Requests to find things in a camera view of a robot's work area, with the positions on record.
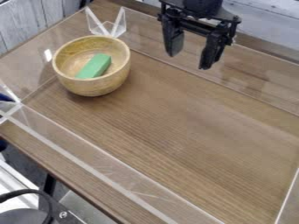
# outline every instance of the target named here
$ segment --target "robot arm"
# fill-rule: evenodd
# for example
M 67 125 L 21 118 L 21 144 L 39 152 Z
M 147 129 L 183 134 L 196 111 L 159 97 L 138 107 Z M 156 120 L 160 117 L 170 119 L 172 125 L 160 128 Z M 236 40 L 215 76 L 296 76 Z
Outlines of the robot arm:
M 171 57 L 183 49 L 184 31 L 207 38 L 200 56 L 200 69 L 210 69 L 220 60 L 226 46 L 234 43 L 240 18 L 227 12 L 223 0 L 160 0 L 164 48 Z M 215 19 L 219 24 L 204 24 L 199 19 Z

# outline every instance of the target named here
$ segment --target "black cable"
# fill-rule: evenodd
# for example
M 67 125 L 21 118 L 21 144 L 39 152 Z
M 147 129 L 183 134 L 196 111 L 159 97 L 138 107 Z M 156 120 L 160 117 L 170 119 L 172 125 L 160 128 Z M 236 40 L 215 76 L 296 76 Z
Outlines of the black cable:
M 41 224 L 51 224 L 51 222 L 52 222 L 52 198 L 45 192 L 39 191 L 39 190 L 32 190 L 32 189 L 23 189 L 23 190 L 15 191 L 15 192 L 9 192 L 9 193 L 0 195 L 0 203 L 4 203 L 7 200 L 9 200 L 15 197 L 19 197 L 24 194 L 28 194 L 28 193 L 40 194 L 45 198 L 47 203 L 48 203 L 48 214 L 47 214 L 47 217 Z

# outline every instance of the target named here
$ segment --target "wood grain surface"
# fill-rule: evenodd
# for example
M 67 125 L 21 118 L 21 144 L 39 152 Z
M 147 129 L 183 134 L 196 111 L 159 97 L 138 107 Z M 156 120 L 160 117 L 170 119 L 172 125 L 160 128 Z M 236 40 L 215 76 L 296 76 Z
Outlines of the wood grain surface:
M 102 17 L 114 18 L 119 4 L 124 3 L 96 1 L 92 10 Z M 128 1 L 126 4 L 140 8 L 139 3 Z M 8 54 L 0 61 L 1 69 L 13 72 L 12 59 L 20 61 L 24 51 L 32 46 L 44 48 L 45 39 L 51 41 L 55 35 L 59 37 L 48 43 L 51 49 L 72 37 L 87 35 L 83 18 L 84 14 L 76 14 Z M 33 56 L 36 51 L 33 48 L 28 53 Z M 192 56 L 192 49 L 188 51 L 191 55 L 186 55 L 186 62 Z M 224 66 L 222 73 L 211 70 L 200 75 L 224 74 L 262 90 L 264 88 L 258 83 L 263 81 L 266 89 L 274 93 L 280 89 L 279 95 L 295 92 L 299 83 L 295 64 L 238 47 L 228 49 L 224 61 L 230 67 Z M 51 80 L 52 67 L 45 62 L 37 65 L 37 70 L 29 67 L 24 70 L 25 75 L 31 71 L 31 76 L 45 83 L 37 91 L 33 81 L 25 89 L 23 84 L 15 83 L 12 75 L 7 77 L 8 82 L 15 83 L 17 94 L 23 98 L 27 96 L 24 103 L 31 108 L 226 223 L 275 222 L 299 165 L 296 115 L 138 52 L 132 52 L 132 69 L 124 86 L 98 98 L 67 92 L 58 80 Z M 21 80 L 28 79 L 25 75 L 19 76 Z M 274 88 L 272 83 L 282 85 Z M 280 102 L 291 105 L 286 99 Z M 119 222 L 162 222 L 68 159 L 52 155 L 47 146 L 9 122 L 0 131 L 3 137 Z M 94 161 L 95 156 L 84 151 L 78 155 L 86 161 Z

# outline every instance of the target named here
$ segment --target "green block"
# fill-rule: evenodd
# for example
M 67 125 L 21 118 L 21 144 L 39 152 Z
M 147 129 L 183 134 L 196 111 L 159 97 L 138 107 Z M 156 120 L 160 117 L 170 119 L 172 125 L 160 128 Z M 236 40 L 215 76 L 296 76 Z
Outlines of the green block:
M 75 77 L 79 79 L 96 78 L 107 71 L 110 65 L 111 56 L 104 53 L 98 53 L 88 64 L 80 69 Z

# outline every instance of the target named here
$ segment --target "white wooden panel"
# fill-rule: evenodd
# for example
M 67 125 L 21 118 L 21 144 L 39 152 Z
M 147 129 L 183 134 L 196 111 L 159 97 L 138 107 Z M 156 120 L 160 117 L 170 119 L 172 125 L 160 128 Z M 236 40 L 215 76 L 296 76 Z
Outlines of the white wooden panel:
M 63 1 L 41 0 L 47 25 L 56 24 L 63 19 Z
M 0 32 L 8 50 L 31 38 L 44 29 L 41 14 L 37 18 L 36 12 L 43 11 L 32 1 L 11 0 L 0 6 Z
M 0 33 L 0 55 L 1 55 L 3 53 L 5 53 L 5 52 L 7 52 L 5 42 L 4 42 L 4 39 L 3 39 L 3 35 L 1 35 L 1 33 Z
M 299 18 L 299 2 L 298 0 L 226 0 L 244 4 L 250 7 L 259 8 L 264 11 L 271 11 L 276 14 L 291 18 Z
M 224 3 L 224 8 L 242 16 L 239 31 L 291 49 L 299 50 L 299 20 L 243 4 Z
M 29 0 L 29 2 L 32 4 L 32 11 L 36 18 L 39 30 L 43 31 L 47 28 L 45 16 L 43 12 L 43 0 Z
M 74 14 L 80 8 L 80 0 L 63 0 L 64 16 Z

